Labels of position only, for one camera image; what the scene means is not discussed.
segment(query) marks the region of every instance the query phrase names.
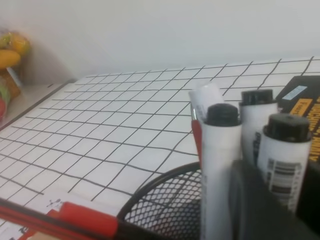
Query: whiteboard marker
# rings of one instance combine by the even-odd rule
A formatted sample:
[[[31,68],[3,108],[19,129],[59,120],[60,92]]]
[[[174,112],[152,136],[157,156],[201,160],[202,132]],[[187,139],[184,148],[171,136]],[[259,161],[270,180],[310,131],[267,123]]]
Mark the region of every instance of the whiteboard marker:
[[[288,113],[272,114],[263,128],[257,166],[268,189],[295,213],[311,146],[309,121]]]
[[[241,157],[238,109],[217,103],[202,125],[201,240],[232,240],[229,183],[232,163]]]
[[[243,91],[240,102],[242,122],[241,144],[243,159],[257,165],[263,127],[269,116],[278,112],[272,89]]]
[[[208,108],[211,105],[224,102],[218,86],[213,82],[189,91],[189,96],[196,117],[201,122],[206,119]]]

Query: mango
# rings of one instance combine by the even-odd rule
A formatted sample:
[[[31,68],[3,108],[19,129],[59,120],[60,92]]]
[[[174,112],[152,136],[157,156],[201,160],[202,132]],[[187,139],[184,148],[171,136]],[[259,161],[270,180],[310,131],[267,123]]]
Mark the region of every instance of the mango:
[[[0,70],[17,65],[21,61],[21,56],[16,51],[0,50]]]

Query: black marker cap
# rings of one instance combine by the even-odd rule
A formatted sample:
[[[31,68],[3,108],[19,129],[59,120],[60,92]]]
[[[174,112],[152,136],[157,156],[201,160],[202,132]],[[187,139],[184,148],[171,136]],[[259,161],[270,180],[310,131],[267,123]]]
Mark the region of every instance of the black marker cap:
[[[272,89],[243,91],[241,106],[275,103]]]
[[[269,138],[284,142],[303,143],[311,140],[309,120],[289,113],[270,115],[263,132]]]
[[[234,127],[240,124],[238,109],[227,103],[217,103],[208,107],[206,124],[216,127]]]

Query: white marker cap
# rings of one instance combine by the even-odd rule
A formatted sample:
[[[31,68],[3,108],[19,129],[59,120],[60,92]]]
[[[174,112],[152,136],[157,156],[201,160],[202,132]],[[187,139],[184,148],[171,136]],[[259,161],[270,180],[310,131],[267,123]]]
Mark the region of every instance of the white marker cap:
[[[218,86],[213,82],[189,91],[189,96],[196,116],[202,122],[207,117],[208,107],[224,102]]]

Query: barcode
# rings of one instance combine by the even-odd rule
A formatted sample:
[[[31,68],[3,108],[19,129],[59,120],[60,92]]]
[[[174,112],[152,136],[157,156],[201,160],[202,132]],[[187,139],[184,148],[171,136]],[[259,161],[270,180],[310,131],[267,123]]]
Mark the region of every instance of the barcode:
[[[290,163],[269,159],[266,182],[269,190],[280,203],[289,210],[294,210],[297,204],[297,188],[301,177],[300,163]]]
[[[253,162],[255,166],[257,166],[257,162],[258,162],[260,142],[261,142],[261,133],[256,132],[253,140]]]

